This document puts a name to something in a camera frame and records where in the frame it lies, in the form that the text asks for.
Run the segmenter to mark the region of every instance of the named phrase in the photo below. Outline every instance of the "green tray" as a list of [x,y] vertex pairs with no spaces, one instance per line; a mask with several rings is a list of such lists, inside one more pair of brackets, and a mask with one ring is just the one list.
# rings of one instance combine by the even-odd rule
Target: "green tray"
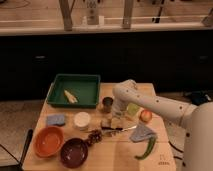
[[[64,90],[77,98],[77,103],[69,103]],[[53,107],[96,108],[99,101],[100,76],[57,74],[47,97],[47,103]]]

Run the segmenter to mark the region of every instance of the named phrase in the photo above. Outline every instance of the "green pepper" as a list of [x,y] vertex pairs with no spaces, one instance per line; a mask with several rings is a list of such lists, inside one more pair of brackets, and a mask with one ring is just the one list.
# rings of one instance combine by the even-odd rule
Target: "green pepper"
[[149,143],[144,154],[141,156],[135,156],[135,158],[138,160],[144,160],[152,152],[152,149],[154,148],[154,145],[156,143],[156,139],[156,137],[151,137],[149,139]]

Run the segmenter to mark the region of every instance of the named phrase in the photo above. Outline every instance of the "red object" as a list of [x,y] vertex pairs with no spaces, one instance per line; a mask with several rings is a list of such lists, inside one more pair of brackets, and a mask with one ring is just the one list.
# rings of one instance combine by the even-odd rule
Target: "red object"
[[152,119],[152,112],[147,109],[142,110],[139,119],[145,123],[148,123]]
[[34,151],[39,157],[50,157],[61,149],[63,142],[63,131],[57,126],[48,126],[36,135]]

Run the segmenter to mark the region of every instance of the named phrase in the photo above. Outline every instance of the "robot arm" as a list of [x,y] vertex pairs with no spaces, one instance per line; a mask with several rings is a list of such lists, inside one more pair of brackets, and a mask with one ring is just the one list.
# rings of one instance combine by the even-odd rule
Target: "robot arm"
[[191,113],[197,107],[190,103],[184,103],[176,100],[171,100],[163,97],[151,97],[139,92],[136,83],[133,80],[127,80],[116,84],[113,89],[114,103],[112,106],[112,115],[120,117],[127,105],[135,103],[142,106],[164,119],[186,128],[187,122]]
[[195,106],[162,97],[140,93],[133,80],[113,89],[113,117],[121,117],[127,105],[135,103],[186,129],[182,171],[213,170],[213,102]]

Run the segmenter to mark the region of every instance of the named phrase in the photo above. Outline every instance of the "small white bowl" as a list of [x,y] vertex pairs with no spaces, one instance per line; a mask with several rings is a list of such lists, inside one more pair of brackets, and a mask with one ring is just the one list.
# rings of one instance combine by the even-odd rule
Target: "small white bowl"
[[90,121],[91,116],[87,112],[79,112],[74,116],[74,125],[81,131],[88,129]]

